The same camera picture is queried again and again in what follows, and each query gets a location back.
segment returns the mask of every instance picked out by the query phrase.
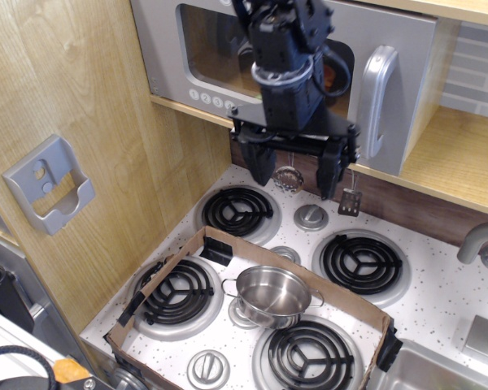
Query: black cable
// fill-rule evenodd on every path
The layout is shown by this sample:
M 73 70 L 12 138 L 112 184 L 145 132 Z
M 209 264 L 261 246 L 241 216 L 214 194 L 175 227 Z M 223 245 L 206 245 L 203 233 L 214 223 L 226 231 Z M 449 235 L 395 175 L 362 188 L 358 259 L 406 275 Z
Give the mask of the black cable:
M 328 92 L 314 76 L 312 79 L 315 83 L 316 88 L 322 95 L 326 96 L 327 98 L 339 98 L 345 92 L 347 92 L 347 90 L 351 86 L 351 72 L 349 71 L 349 67 L 347 66 L 345 60 L 338 54 L 334 53 L 327 45 L 322 45 L 321 49 L 324 57 L 328 59 L 333 64 L 333 66 L 337 67 L 338 70 L 343 73 L 343 75 L 345 76 L 345 84 L 343 85 L 343 87 L 336 91 Z
M 57 383 L 56 377 L 54 376 L 54 371 L 52 370 L 47 360 L 41 354 L 33 351 L 32 349 L 20 347 L 19 345 L 5 345 L 3 347 L 0 347 L 0 355 L 4 355 L 7 353 L 19 353 L 21 355 L 29 356 L 30 358 L 40 363 L 43 369 L 47 371 L 47 376 L 49 380 L 48 389 L 56 390 Z

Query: tile wall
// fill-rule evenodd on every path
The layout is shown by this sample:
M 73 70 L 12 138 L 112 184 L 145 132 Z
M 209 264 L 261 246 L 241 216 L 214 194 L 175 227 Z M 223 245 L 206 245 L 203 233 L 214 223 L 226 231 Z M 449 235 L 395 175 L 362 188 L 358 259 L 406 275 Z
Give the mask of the tile wall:
M 488 27 L 461 25 L 441 105 L 488 116 Z

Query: microwave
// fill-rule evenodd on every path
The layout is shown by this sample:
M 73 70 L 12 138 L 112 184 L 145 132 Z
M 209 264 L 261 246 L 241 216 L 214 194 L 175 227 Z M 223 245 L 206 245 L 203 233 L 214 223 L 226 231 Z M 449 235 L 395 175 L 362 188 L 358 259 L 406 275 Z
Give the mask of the microwave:
M 352 75 L 329 109 L 359 126 L 359 164 L 398 175 L 438 106 L 439 74 L 447 70 L 444 31 L 452 29 L 427 15 L 323 3 L 333 10 L 334 27 L 325 44 Z M 260 103 L 252 49 L 231 0 L 132 0 L 132 8 L 151 93 L 220 117 Z M 325 74 L 330 88 L 339 84 L 333 69 Z

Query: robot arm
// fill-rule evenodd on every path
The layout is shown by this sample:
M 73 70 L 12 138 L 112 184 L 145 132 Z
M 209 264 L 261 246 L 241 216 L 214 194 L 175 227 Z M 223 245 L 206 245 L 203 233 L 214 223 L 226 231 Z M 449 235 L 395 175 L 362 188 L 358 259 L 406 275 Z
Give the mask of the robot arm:
M 333 31 L 332 11 L 321 0 L 233 0 L 233 7 L 253 48 L 251 74 L 262 94 L 262 104 L 229 112 L 233 138 L 251 174 L 265 185 L 275 168 L 275 150 L 310 154 L 319 159 L 321 197 L 332 197 L 345 168 L 358 158 L 359 134 L 325 106 L 324 56 L 346 76 L 346 84 L 351 81 L 345 62 L 325 45 Z

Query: microwave window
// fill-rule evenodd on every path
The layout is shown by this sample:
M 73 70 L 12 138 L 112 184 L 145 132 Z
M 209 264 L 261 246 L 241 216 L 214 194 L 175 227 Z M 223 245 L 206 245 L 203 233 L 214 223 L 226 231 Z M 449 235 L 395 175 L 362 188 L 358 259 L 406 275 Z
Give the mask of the microwave window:
M 254 98 L 260 87 L 251 76 L 253 50 L 238 19 L 187 4 L 180 5 L 182 32 L 190 72 L 198 80 L 231 89 Z M 351 75 L 355 57 L 343 42 L 328 39 L 325 44 L 345 60 Z M 344 76 L 324 59 L 325 88 L 340 89 Z M 347 117 L 350 89 L 339 99 L 326 99 L 327 106 Z
M 258 97 L 253 52 L 235 16 L 180 5 L 188 67 L 197 79 Z
M 351 85 L 352 85 L 352 75 L 355 68 L 355 56 L 351 48 L 343 42 L 333 41 L 328 39 L 325 44 L 334 53 L 341 57 L 351 74 Z M 340 73 L 338 69 L 334 69 L 332 63 L 330 63 L 326 58 L 324 58 L 324 88 L 328 92 L 333 92 L 342 89 L 345 84 L 346 77 Z M 332 111 L 343 117 L 347 117 L 347 112 L 349 111 L 349 97 L 351 95 L 351 86 L 349 85 L 348 90 L 338 99 L 336 98 L 326 98 L 325 102 L 327 106 L 332 107 Z

